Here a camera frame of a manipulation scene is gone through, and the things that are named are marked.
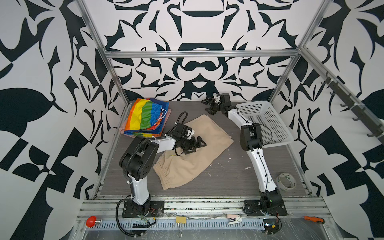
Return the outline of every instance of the white plastic basket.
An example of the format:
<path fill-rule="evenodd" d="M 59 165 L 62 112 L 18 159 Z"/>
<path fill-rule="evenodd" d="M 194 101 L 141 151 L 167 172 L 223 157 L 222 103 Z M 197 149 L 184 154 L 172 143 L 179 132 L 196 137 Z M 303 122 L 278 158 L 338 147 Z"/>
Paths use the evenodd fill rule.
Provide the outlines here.
<path fill-rule="evenodd" d="M 256 101 L 240 103 L 237 104 L 236 107 L 248 121 L 264 124 L 271 130 L 272 136 L 271 132 L 265 126 L 261 125 L 263 144 L 266 144 L 263 147 L 276 147 L 293 142 L 291 132 L 270 102 Z"/>

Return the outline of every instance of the beige pants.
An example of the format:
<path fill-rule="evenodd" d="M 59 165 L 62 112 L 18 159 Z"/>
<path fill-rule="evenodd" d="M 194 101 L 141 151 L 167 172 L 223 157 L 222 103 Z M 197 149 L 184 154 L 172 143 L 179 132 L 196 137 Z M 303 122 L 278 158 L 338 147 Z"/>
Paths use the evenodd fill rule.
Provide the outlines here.
<path fill-rule="evenodd" d="M 159 176 L 164 190 L 180 187 L 192 181 L 233 143 L 231 136 L 207 115 L 201 115 L 186 125 L 191 127 L 195 131 L 194 136 L 200 136 L 207 146 L 198 148 L 196 152 L 188 155 L 182 154 L 180 157 L 175 155 L 174 150 L 165 151 L 160 156 L 153 169 Z"/>

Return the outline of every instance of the stack of folded clothes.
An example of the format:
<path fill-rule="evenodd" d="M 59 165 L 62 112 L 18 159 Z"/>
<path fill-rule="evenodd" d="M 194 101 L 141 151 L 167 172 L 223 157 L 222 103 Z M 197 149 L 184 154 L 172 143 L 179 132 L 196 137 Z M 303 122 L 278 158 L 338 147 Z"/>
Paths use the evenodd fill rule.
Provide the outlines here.
<path fill-rule="evenodd" d="M 169 102 L 138 98 L 129 112 L 123 134 L 131 137 L 159 137 L 170 112 Z"/>

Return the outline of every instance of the black and white pattern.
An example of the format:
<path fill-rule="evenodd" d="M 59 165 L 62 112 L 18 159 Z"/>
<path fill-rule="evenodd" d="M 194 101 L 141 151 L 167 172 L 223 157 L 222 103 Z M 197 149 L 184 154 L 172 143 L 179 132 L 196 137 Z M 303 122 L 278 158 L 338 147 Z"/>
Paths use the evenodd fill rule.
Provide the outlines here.
<path fill-rule="evenodd" d="M 1 239 L 60 239 L 124 102 L 73 0 L 0 3 Z"/>
<path fill-rule="evenodd" d="M 335 0 L 309 49 L 383 119 L 383 8 L 376 0 Z M 295 141 L 314 195 L 322 196 L 346 237 L 384 237 L 384 146 L 301 58 L 274 102 Z"/>
<path fill-rule="evenodd" d="M 109 51 L 293 49 L 320 2 L 86 0 Z"/>
<path fill-rule="evenodd" d="M 268 100 L 289 57 L 113 59 L 129 99 L 199 101 L 214 93 L 231 100 Z"/>

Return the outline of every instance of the roll of tape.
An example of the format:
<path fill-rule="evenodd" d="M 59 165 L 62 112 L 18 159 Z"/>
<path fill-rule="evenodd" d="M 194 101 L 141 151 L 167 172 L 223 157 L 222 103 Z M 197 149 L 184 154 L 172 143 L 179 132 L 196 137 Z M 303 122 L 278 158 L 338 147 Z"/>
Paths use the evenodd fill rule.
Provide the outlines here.
<path fill-rule="evenodd" d="M 290 182 L 290 187 L 287 187 L 285 186 L 282 182 L 281 182 L 281 178 L 286 178 L 288 179 L 288 181 Z M 296 180 L 295 178 L 287 173 L 287 172 L 283 172 L 282 174 L 280 174 L 279 176 L 277 176 L 276 178 L 276 183 L 277 183 L 277 187 L 283 191 L 290 191 L 292 189 L 294 189 L 296 187 Z"/>

